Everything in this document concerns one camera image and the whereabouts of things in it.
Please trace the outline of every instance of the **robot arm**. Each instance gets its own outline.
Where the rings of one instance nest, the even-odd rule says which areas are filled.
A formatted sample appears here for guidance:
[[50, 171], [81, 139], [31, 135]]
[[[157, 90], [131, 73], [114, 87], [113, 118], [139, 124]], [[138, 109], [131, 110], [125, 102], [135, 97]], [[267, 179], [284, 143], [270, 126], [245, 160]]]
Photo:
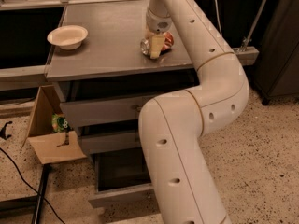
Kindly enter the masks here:
[[242, 113], [249, 98], [246, 75], [193, 0], [150, 0], [147, 16], [156, 35], [169, 28], [171, 18], [201, 82], [155, 97], [139, 116], [141, 146], [164, 223], [231, 223], [197, 140]]

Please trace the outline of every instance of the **bowl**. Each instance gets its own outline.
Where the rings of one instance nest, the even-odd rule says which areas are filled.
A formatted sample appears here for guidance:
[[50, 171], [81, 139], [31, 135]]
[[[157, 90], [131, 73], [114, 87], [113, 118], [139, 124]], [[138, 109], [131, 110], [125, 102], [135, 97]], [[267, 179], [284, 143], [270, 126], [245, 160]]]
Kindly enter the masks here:
[[84, 27], [69, 25], [62, 26], [48, 34], [47, 40], [61, 49], [77, 49], [86, 38], [88, 32]]

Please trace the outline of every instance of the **cardboard box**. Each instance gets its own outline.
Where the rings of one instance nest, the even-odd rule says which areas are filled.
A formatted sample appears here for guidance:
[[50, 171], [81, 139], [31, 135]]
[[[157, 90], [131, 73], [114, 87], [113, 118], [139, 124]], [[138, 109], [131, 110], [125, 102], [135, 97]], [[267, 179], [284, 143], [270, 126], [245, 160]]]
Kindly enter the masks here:
[[65, 133], [53, 133], [52, 115], [62, 113], [59, 103], [53, 86], [39, 88], [30, 116], [27, 141], [42, 164], [86, 158], [74, 131], [69, 132], [67, 146], [60, 146], [65, 141]]

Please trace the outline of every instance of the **gray tabletop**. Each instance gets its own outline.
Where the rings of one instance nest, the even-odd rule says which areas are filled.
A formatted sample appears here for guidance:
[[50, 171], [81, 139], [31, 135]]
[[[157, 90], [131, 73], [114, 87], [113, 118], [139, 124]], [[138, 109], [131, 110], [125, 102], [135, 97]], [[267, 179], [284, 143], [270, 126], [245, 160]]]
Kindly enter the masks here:
[[192, 67], [191, 60], [172, 24], [175, 38], [171, 51], [151, 60], [140, 51], [146, 31], [149, 0], [68, 6], [63, 25], [80, 25], [88, 30], [81, 47], [55, 48], [47, 65], [48, 81], [67, 81], [123, 76]]

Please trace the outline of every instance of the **floor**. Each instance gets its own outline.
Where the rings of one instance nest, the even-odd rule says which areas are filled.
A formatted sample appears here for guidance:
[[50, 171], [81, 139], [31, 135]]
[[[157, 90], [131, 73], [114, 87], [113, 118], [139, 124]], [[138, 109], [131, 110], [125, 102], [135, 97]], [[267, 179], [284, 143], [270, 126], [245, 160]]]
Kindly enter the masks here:
[[[33, 102], [1, 105], [0, 126], [12, 136], [0, 140], [36, 189], [42, 166], [26, 140]], [[284, 98], [263, 106], [256, 91], [231, 125], [199, 140], [209, 170], [233, 223], [298, 223], [299, 100]], [[0, 201], [30, 196], [12, 163], [0, 153]], [[52, 165], [46, 197], [67, 223], [163, 223], [155, 199], [92, 209], [94, 171], [87, 159]], [[1, 216], [0, 223], [31, 223], [32, 209]], [[60, 223], [46, 205], [41, 223]]]

